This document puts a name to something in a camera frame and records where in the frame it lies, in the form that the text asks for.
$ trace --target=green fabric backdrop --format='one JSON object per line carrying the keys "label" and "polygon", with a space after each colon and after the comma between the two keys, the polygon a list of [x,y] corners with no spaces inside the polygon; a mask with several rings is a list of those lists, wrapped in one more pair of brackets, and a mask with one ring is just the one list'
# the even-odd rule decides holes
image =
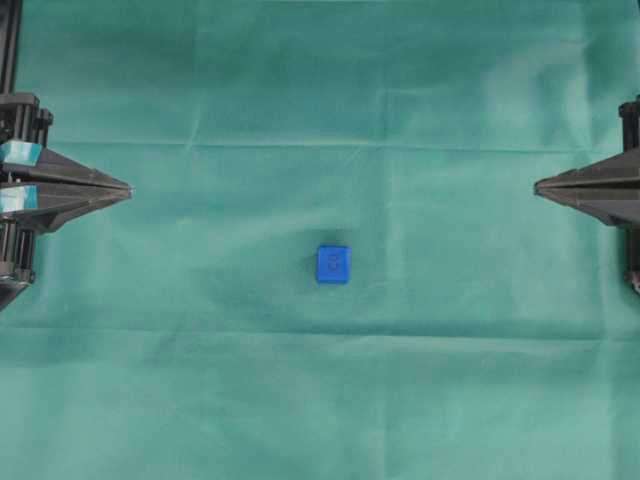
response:
{"label": "green fabric backdrop", "polygon": [[[135,198],[0,317],[0,478],[629,479],[618,153],[635,0],[25,0],[50,147]],[[353,249],[318,286],[318,245]]]}

